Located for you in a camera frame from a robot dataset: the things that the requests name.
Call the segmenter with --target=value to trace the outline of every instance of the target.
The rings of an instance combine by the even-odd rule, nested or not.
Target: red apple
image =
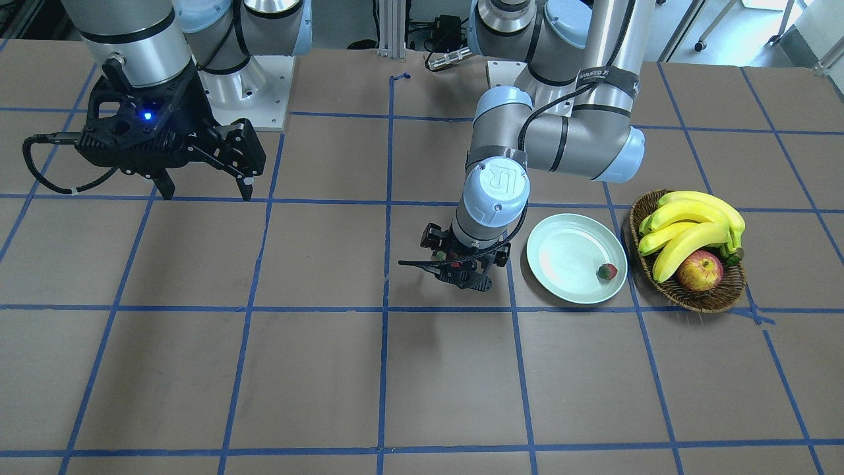
[[[724,268],[721,261],[704,250],[693,252],[677,269],[677,280],[680,284],[698,292],[715,288],[722,277],[724,277]]]

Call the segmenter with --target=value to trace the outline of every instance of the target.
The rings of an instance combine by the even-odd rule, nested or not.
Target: brown woven basket
[[[741,263],[724,265],[724,277],[717,287],[707,292],[696,292],[680,285],[674,276],[661,284],[654,281],[653,264],[656,262],[659,253],[643,256],[636,251],[639,248],[639,225],[642,220],[657,209],[657,201],[670,191],[658,189],[643,194],[630,208],[630,235],[633,237],[635,246],[631,252],[635,252],[639,256],[639,262],[647,279],[668,300],[680,307],[702,314],[717,314],[729,310],[741,298],[744,288],[747,286],[747,276],[744,274],[744,267]]]

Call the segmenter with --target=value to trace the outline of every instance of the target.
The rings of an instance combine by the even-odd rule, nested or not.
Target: wicker basket
[[[657,201],[668,189],[654,190],[643,194],[630,208],[630,235],[633,238],[634,251],[639,248],[639,225],[648,215],[657,209]],[[638,252],[642,269],[647,279],[660,291],[668,300],[678,304],[680,307],[700,312],[703,314],[717,314],[729,310],[744,294],[747,286],[747,276],[744,274],[744,267],[741,263],[737,265],[724,265],[724,276],[717,287],[707,292],[691,291],[671,276],[663,283],[653,280],[653,264],[657,260],[658,253],[643,256]]]

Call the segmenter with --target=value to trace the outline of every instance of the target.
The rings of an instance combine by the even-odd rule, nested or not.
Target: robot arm
[[[499,86],[482,95],[452,223],[446,231],[433,223],[425,229],[421,245],[434,251],[433,261],[400,264],[460,288],[489,290],[491,264],[506,264],[509,239],[523,223],[528,168],[617,183],[636,173],[644,136],[630,126],[630,110],[653,3],[596,0],[588,26],[577,23],[583,8],[577,0],[549,0],[541,10],[533,0],[473,5],[473,52],[527,62],[517,79],[525,90]]]
[[[310,0],[184,0],[176,8],[170,0],[62,3],[104,77],[91,92],[81,133],[35,135],[24,142],[24,158],[35,177],[70,194],[93,188],[119,169],[152,180],[162,197],[170,199],[176,186],[166,170],[203,161],[234,177],[242,198],[249,200],[266,155],[248,119],[231,125],[217,122],[209,96],[214,89],[224,99],[235,87],[245,98],[257,92],[260,81],[247,84],[240,75],[252,63],[252,54],[310,50]],[[188,46],[183,29],[190,29],[187,37],[196,51]],[[193,53],[204,62],[209,78],[222,76],[236,86],[204,84]],[[30,155],[34,143],[74,145],[90,163],[110,171],[79,189],[59,188],[35,168]]]

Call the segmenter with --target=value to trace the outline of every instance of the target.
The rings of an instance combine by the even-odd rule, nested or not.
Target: floor
[[[396,265],[453,214],[479,58],[300,58],[249,203],[204,165],[172,173],[172,201],[136,177],[38,186],[21,142],[79,129],[95,75],[78,42],[0,43],[0,473],[844,473],[844,104],[826,79],[646,63],[642,169],[533,173],[513,259],[480,293]],[[35,153],[60,184],[100,173]],[[656,188],[742,211],[731,311],[674,307],[635,263],[598,305],[538,284],[540,220],[627,242]]]

